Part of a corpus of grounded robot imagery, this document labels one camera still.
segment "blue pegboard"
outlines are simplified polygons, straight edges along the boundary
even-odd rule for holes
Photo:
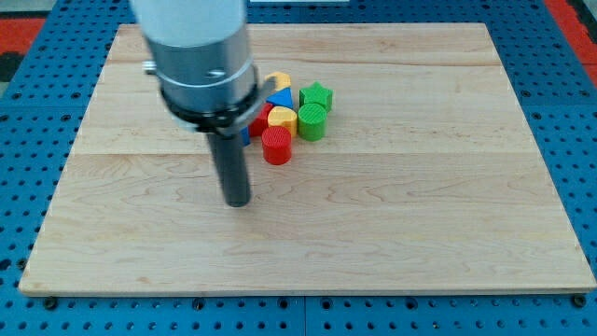
[[[592,269],[597,91],[540,1],[249,7],[250,22],[485,22]],[[596,334],[597,297],[30,299],[17,290],[125,0],[59,0],[0,100],[0,334]]]

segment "wood grain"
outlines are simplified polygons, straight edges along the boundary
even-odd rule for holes
[[[258,25],[262,74],[334,90],[327,135],[224,205],[121,26],[21,279],[33,296],[583,292],[595,280],[482,24]]]

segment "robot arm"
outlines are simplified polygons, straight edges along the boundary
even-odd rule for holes
[[[244,0],[131,0],[156,65],[164,102],[184,128],[207,133],[230,206],[251,198],[239,131],[273,80],[258,87]]]

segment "toy block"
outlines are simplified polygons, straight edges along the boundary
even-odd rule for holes
[[[268,125],[268,115],[272,109],[273,105],[270,103],[266,103],[261,107],[261,112],[249,125],[249,136],[261,136],[263,131],[270,126]]]
[[[297,113],[283,106],[274,107],[268,116],[268,125],[286,128],[292,137],[297,135]]]
[[[287,163],[292,157],[291,143],[292,136],[286,128],[282,126],[268,128],[261,135],[263,159],[274,165]]]
[[[249,136],[249,128],[245,127],[241,130],[241,136],[243,137],[243,145],[245,147],[251,145],[251,137]]]
[[[300,89],[298,102],[300,106],[311,103],[319,104],[326,112],[329,112],[332,109],[333,95],[334,91],[323,87],[319,82],[314,82],[310,87]]]
[[[290,88],[285,88],[280,91],[277,91],[276,93],[268,97],[268,99],[266,99],[266,102],[271,103],[274,106],[284,106],[290,109],[294,108],[294,105],[292,104],[292,91],[290,90]]]
[[[268,80],[272,77],[276,78],[276,90],[281,91],[286,88],[290,88],[292,86],[292,81],[290,80],[290,75],[285,74],[283,72],[273,72],[267,76],[265,76],[265,80]]]
[[[305,104],[298,111],[298,135],[317,141],[326,135],[327,112],[319,104]]]

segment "green cylinder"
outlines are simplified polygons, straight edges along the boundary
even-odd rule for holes
[[[305,104],[298,111],[298,135],[317,141],[326,135],[327,112],[319,104]]]

